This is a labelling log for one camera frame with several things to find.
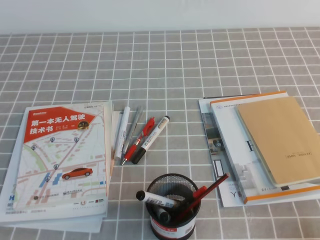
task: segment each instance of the pen holder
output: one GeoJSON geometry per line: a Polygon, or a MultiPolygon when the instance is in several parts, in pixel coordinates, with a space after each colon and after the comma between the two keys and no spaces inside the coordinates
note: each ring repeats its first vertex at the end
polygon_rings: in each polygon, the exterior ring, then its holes
{"type": "MultiPolygon", "coordinates": [[[[149,185],[146,191],[182,202],[185,198],[192,196],[193,192],[196,190],[198,190],[197,185],[188,177],[177,173],[170,173],[157,177],[149,185]]],[[[146,209],[150,214],[152,232],[160,240],[188,239],[195,230],[196,215],[199,212],[200,205],[201,202],[193,208],[193,211],[190,211],[190,213],[179,222],[172,221],[163,223],[158,219],[153,205],[145,203],[146,209]]],[[[165,208],[165,210],[169,214],[176,214],[174,208],[165,208]]]]}

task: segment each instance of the stack of books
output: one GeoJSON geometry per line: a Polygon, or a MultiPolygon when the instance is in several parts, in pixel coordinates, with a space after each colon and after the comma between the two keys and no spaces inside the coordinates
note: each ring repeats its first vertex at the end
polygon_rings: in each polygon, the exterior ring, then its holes
{"type": "Polygon", "coordinates": [[[285,91],[200,99],[223,206],[320,198],[320,138],[285,91]]]}
{"type": "Polygon", "coordinates": [[[119,116],[111,101],[28,107],[0,195],[0,225],[99,232],[119,116]]]}

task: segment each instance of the gray pen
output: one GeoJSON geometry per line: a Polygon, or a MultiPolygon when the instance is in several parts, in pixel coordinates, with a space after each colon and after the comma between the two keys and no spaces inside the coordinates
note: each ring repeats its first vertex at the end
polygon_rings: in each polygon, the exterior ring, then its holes
{"type": "Polygon", "coordinates": [[[125,143],[123,145],[123,150],[122,150],[122,154],[123,155],[125,155],[126,152],[127,152],[127,149],[128,149],[129,144],[131,142],[132,136],[133,136],[134,131],[135,131],[136,127],[137,127],[138,121],[139,121],[140,117],[142,116],[143,111],[144,111],[144,107],[143,106],[139,106],[138,110],[136,111],[133,123],[131,125],[130,132],[127,135],[126,141],[125,141],[125,143]]]}

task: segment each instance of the white wall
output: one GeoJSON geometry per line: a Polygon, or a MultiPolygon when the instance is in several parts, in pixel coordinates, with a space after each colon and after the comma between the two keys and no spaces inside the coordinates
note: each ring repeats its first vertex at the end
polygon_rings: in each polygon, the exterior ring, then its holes
{"type": "Polygon", "coordinates": [[[0,34],[320,26],[319,0],[0,0],[0,34]]]}

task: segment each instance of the gray tiled surface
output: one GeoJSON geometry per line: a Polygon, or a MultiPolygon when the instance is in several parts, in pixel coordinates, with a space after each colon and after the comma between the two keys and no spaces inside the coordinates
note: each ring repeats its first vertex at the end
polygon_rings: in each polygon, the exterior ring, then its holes
{"type": "MultiPolygon", "coordinates": [[[[26,107],[113,100],[170,124],[138,165],[116,166],[100,233],[0,227],[1,240],[155,239],[135,201],[157,176],[213,181],[198,99],[286,90],[320,133],[320,27],[0,36],[0,189],[26,107]]],[[[320,239],[318,200],[202,203],[192,239],[320,239]]]]}

